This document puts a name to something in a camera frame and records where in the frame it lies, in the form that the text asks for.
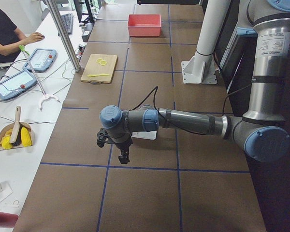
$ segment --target black shirt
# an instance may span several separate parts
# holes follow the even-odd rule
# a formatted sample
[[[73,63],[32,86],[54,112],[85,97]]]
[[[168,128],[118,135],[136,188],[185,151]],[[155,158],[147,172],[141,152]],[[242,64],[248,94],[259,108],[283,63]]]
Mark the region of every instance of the black shirt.
[[[11,21],[6,13],[0,9],[0,44],[7,45],[20,41],[14,32],[16,28],[17,26]],[[0,62],[13,62],[19,53],[20,51],[7,56],[0,54]]]

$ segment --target person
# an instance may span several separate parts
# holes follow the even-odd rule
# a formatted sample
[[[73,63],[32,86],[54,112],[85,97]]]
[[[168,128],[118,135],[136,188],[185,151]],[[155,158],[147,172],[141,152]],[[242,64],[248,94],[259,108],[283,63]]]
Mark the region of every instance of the person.
[[[26,36],[0,9],[0,63],[13,62],[20,53],[19,46],[44,39],[38,32]]]

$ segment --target warning label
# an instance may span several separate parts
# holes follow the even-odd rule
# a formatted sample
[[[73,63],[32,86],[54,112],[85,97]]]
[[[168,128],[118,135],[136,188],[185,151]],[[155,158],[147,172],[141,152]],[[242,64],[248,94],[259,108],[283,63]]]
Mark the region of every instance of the warning label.
[[[272,33],[258,37],[256,58],[287,57],[290,48],[290,32]]]

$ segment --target hand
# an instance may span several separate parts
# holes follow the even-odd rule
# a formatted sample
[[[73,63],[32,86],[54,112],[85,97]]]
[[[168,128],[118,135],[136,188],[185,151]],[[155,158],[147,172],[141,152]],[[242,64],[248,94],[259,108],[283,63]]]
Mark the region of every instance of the hand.
[[[27,44],[30,44],[30,43],[35,43],[35,42],[41,41],[44,38],[45,38],[45,36],[43,36],[41,33],[34,32],[30,36],[25,38],[25,40],[26,40]]]

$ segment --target yellow knife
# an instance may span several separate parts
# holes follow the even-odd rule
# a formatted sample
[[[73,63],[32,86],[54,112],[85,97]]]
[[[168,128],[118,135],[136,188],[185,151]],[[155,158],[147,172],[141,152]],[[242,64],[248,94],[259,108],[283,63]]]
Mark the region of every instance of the yellow knife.
[[[87,77],[95,77],[95,76],[109,76],[110,74],[100,73],[100,74],[88,74]]]

